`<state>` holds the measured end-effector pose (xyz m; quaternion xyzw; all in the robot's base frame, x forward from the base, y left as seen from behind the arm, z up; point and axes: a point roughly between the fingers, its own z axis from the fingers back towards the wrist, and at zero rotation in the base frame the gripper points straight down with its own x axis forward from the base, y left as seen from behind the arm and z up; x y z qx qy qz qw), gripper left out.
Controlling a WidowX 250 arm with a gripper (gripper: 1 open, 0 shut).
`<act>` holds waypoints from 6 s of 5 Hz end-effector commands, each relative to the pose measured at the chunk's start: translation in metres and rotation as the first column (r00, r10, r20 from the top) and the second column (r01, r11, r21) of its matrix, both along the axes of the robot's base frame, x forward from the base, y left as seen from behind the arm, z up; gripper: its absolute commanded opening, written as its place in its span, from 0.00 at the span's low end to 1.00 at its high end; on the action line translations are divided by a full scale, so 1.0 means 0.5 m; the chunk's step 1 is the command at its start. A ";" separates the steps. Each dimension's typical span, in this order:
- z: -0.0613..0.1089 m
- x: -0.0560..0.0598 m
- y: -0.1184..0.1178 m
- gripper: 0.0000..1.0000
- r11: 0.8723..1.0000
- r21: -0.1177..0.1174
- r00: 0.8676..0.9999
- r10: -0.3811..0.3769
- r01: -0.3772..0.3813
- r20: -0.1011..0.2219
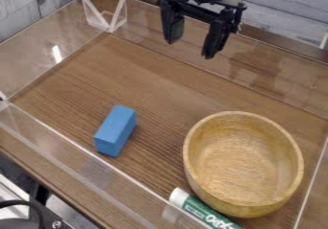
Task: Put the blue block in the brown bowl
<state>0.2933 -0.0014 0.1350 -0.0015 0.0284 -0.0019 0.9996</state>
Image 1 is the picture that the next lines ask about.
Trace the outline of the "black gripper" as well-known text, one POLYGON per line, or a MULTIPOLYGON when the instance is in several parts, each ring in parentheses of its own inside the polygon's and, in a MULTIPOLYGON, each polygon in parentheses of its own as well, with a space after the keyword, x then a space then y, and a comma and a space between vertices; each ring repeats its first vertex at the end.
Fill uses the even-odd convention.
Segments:
POLYGON ((219 19, 214 19, 210 23, 201 52, 202 56, 210 59, 223 49, 229 32, 237 33, 246 8, 241 0, 160 0, 163 39, 172 44, 182 37, 183 15, 202 22, 210 22, 218 17, 219 19))

